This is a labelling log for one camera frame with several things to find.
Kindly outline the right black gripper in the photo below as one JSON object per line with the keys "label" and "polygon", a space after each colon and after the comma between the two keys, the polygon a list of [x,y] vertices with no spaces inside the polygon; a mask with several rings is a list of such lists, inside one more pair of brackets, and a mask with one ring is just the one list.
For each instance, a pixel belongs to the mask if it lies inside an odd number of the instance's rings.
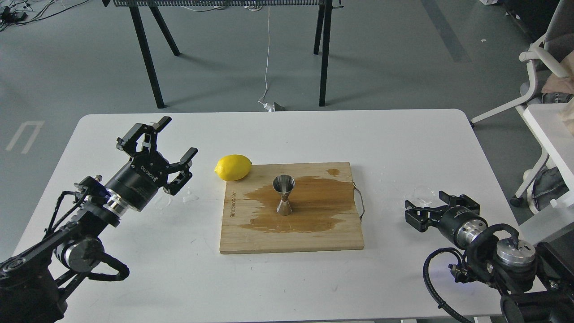
{"label": "right black gripper", "polygon": [[478,215],[480,204],[465,194],[453,196],[443,191],[439,191],[439,199],[450,207],[444,213],[442,206],[417,207],[404,201],[406,222],[419,232],[436,227],[455,247],[466,250],[488,228],[486,220]]}

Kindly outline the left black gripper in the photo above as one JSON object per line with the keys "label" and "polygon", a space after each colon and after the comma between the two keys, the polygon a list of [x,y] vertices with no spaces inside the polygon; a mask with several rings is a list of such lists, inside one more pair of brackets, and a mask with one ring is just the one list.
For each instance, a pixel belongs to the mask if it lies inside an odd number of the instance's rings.
{"label": "left black gripper", "polygon": [[[160,188],[167,194],[175,196],[193,176],[190,167],[198,149],[191,147],[178,163],[171,164],[157,153],[157,135],[170,121],[171,117],[164,116],[151,125],[136,123],[126,135],[117,138],[116,148],[124,151],[131,159],[105,184],[105,187],[109,192],[119,195],[137,211],[141,211]],[[141,150],[137,151],[138,140],[142,136],[144,140]],[[170,174],[177,176],[168,182]]]}

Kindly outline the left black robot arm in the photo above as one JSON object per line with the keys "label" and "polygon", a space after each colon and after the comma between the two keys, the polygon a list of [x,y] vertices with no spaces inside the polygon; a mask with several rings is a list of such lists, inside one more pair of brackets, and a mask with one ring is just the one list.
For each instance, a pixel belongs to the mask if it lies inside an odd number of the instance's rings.
{"label": "left black robot arm", "polygon": [[85,279],[115,282],[129,276],[123,262],[105,252],[100,233],[116,227],[128,210],[142,211],[158,190],[176,195],[192,178],[190,167],[196,148],[177,163],[157,150],[157,136],[171,118],[147,125],[136,123],[117,139],[117,149],[129,161],[106,183],[86,177],[76,184],[74,206],[61,219],[55,207],[43,239],[33,247],[1,263],[1,311],[3,323],[54,323],[64,317],[66,299]]}

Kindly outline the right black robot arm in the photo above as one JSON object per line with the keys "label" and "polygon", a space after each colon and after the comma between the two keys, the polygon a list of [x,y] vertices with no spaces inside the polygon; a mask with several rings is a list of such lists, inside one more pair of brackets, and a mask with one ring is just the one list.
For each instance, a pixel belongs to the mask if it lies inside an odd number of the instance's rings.
{"label": "right black robot arm", "polygon": [[469,196],[439,192],[440,207],[404,203],[405,219],[425,232],[436,227],[453,247],[439,248],[425,260],[424,284],[443,309],[459,322],[467,319],[439,296],[430,275],[431,260],[448,252],[457,258],[449,269],[455,282],[478,281],[498,290],[502,315],[508,323],[571,323],[574,320],[573,268],[549,243],[535,245],[519,238],[506,223],[488,225],[480,206]]}

